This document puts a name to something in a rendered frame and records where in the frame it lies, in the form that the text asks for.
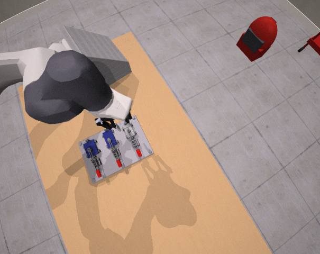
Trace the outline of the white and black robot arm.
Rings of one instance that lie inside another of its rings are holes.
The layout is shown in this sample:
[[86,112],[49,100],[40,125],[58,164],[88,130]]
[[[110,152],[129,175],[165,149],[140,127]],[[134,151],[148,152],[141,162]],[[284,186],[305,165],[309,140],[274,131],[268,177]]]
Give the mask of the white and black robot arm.
[[0,53],[0,94],[19,82],[27,114],[47,124],[68,122],[84,109],[125,121],[133,102],[110,88],[95,64],[65,39],[49,48]]

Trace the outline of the blue rectangular block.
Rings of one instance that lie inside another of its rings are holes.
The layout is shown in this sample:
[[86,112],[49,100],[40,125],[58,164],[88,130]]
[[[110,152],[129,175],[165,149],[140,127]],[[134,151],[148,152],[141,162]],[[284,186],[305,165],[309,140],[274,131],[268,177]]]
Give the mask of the blue rectangular block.
[[112,145],[113,146],[117,145],[117,142],[116,142],[116,139],[114,137],[114,134],[113,134],[112,130],[108,130],[108,131],[104,132],[103,136],[104,136],[104,139],[106,141],[106,144],[107,144],[108,148],[111,148],[111,146],[109,145],[109,142],[108,142],[108,138],[110,138],[112,140]]

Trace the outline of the blue flat plate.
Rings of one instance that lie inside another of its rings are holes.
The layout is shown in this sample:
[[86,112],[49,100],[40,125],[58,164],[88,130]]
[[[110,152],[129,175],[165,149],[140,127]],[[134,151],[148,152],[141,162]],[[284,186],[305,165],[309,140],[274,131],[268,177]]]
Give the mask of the blue flat plate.
[[88,158],[91,158],[91,157],[90,157],[89,152],[87,151],[87,148],[91,148],[93,150],[92,151],[93,156],[99,154],[98,147],[97,147],[94,139],[89,141],[89,142],[87,142],[87,143],[85,143],[85,144],[83,144],[83,145],[84,145],[84,148],[85,148],[85,151],[86,151],[86,154],[87,154]]

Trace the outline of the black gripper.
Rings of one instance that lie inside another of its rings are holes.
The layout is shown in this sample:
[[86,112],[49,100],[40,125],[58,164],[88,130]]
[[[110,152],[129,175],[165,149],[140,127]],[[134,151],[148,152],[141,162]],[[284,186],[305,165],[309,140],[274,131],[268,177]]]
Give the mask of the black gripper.
[[[131,116],[130,112],[129,112],[125,122],[128,124],[129,127],[131,127],[129,119],[130,120],[132,119],[132,116]],[[121,129],[120,129],[119,125],[117,125],[115,122],[113,122],[113,120],[114,119],[112,119],[112,118],[105,118],[105,117],[101,118],[100,117],[100,118],[96,118],[95,122],[96,122],[97,126],[102,126],[102,127],[106,128],[106,129],[109,129],[109,130],[111,130],[112,128],[115,128],[115,129],[117,129],[118,131],[121,132]],[[107,121],[110,121],[111,124],[109,124]]]

